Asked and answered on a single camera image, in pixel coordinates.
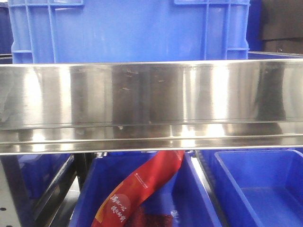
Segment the blue plastic bin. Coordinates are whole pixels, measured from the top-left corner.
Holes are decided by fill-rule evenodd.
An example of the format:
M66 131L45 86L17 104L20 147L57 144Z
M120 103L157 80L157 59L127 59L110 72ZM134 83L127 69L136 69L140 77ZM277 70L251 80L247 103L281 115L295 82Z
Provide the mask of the blue plastic bin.
M210 183L213 187L216 187L216 178L215 178L215 166L216 166L216 152L228 152L228 151L260 151L260 150L268 150L268 151L285 151L285 150L293 150L294 148L250 148L250 149L210 149L210 150L200 150L199 153L200 161L202 162L205 172L210 180Z
M14 63L246 59L250 0L9 0Z
M90 227L105 198L154 153L96 158L71 217L69 227ZM221 227L210 199L185 154L178 173L144 203L145 211L173 214L173 227Z
M262 51L263 42L260 37L262 0L250 1L250 12L247 26L247 42L251 51Z
M215 156L215 192L232 227L303 226L301 153L234 151Z
M70 154L21 155L20 169L30 199L38 199Z
M7 3L0 2L0 54L11 53L13 34L9 20L9 8Z

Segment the red packaging bag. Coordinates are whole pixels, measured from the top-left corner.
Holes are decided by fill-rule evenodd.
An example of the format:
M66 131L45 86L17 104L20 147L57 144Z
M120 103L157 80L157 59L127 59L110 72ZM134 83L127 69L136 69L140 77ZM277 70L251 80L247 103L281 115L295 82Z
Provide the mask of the red packaging bag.
M132 213L180 169L184 151L159 151L125 178L100 206L91 227L122 227Z

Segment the metal rack frame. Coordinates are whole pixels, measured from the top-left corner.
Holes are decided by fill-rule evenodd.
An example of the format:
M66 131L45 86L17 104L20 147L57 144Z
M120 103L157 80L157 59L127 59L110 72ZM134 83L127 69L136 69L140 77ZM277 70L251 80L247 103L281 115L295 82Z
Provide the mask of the metal rack frame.
M303 147L303 59L288 57L0 66L0 219L37 217L22 218L18 154Z

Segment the shelving unit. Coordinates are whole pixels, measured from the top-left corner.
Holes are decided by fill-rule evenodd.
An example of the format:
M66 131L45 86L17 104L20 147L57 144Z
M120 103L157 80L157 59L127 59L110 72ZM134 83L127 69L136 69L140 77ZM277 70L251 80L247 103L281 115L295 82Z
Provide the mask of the shelving unit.
M0 220L27 227L39 216L30 222L16 188L19 154L81 153L63 166L61 202L77 168L85 177L84 153L303 147L301 57L0 66Z

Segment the stainless steel shelf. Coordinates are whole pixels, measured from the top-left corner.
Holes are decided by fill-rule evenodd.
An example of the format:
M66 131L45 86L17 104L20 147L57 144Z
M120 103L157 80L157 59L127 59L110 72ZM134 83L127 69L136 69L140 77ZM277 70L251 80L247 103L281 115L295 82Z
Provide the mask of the stainless steel shelf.
M0 154L303 145L303 59L0 66Z

